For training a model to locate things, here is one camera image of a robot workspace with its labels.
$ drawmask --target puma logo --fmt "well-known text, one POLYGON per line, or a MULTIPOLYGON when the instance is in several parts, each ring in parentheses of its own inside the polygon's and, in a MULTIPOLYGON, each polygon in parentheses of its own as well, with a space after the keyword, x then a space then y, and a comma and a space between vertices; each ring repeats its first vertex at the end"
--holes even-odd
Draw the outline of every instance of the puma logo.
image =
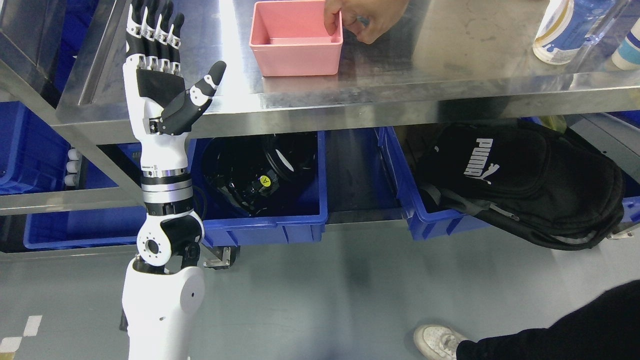
POLYGON ((478 146, 471 154, 464 175, 472 179, 486 181, 487 184, 491 185, 491 181, 487 180, 486 177, 494 174, 500 168, 500 165, 492 163, 489 164, 486 170, 484 169, 487 159, 489 158, 489 153, 491 152, 493 139, 478 138, 476 141, 478 142, 478 146))

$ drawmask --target black backpack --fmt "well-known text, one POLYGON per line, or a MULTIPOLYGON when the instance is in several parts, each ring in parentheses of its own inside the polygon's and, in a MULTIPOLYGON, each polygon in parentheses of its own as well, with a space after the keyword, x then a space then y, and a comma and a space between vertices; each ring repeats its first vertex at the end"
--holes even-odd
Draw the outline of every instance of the black backpack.
POLYGON ((559 250, 592 248, 622 220, 622 171, 570 129, 438 127, 415 167, 426 202, 559 250))

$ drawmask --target robot finger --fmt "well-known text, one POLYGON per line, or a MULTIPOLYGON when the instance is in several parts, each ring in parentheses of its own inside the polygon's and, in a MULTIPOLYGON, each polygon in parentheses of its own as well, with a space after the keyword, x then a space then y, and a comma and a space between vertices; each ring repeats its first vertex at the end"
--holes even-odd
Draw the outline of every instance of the robot finger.
POLYGON ((145 44, 142 40, 142 0, 133 0, 127 17, 127 63, 142 69, 145 66, 145 44))
POLYGON ((169 18, 173 13, 173 1, 168 0, 158 16, 156 28, 156 42, 158 44, 159 71, 169 72, 171 61, 169 60, 169 18))
POLYGON ((178 13, 173 22, 171 23, 169 30, 169 61, 171 63, 170 73, 174 75, 180 75, 180 31, 184 24, 184 14, 178 13))
POLYGON ((156 43, 156 11, 157 0, 147 0, 142 15, 142 37, 145 44, 145 68, 158 69, 158 48, 156 43))
POLYGON ((218 85, 225 73, 227 64, 224 61, 215 63, 209 73, 191 88, 178 94, 162 112, 163 134, 181 135, 191 131, 191 125, 202 116, 211 104, 218 85))

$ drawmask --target silver metal ring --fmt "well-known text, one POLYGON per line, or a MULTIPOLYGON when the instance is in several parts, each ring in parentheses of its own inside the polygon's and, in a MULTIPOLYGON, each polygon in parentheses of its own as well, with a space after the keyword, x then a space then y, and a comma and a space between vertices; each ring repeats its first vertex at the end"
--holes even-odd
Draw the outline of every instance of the silver metal ring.
POLYGON ((142 176, 144 177, 170 177, 186 173, 187 168, 176 168, 173 170, 149 170, 147 168, 142 169, 142 176))
POLYGON ((142 191, 152 192, 152 193, 170 192, 174 190, 188 188, 191 185, 192 185, 191 179, 188 179, 186 181, 181 181, 179 183, 173 183, 173 184, 153 184, 153 185, 142 184, 142 191))
POLYGON ((170 192, 143 192, 142 199, 149 204, 167 204, 193 197, 193 188, 173 190, 170 192))

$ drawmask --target pink plastic container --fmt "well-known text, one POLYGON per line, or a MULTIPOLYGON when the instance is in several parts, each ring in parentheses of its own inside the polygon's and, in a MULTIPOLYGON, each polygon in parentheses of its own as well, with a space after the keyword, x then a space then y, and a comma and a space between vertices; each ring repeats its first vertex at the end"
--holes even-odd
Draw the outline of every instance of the pink plastic container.
POLYGON ((334 75, 342 50, 342 14, 324 28, 324 0, 259 1, 249 45, 263 76, 334 75))

